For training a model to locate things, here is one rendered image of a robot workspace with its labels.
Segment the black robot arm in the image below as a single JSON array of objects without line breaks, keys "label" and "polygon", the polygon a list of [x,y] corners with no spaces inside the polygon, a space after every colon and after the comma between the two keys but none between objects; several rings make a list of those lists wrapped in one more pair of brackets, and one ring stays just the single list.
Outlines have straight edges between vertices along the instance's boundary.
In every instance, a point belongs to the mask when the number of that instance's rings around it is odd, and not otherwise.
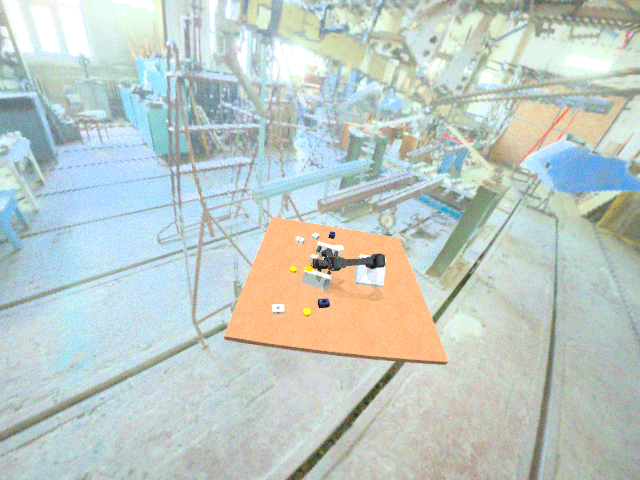
[{"label": "black robot arm", "polygon": [[339,271],[341,270],[341,268],[345,268],[347,266],[366,265],[367,268],[374,270],[376,268],[384,268],[386,266],[385,255],[383,255],[382,253],[373,254],[371,257],[367,258],[356,259],[345,259],[340,256],[334,257],[332,249],[325,249],[321,252],[321,254],[325,258],[323,260],[316,260],[316,269]]}]

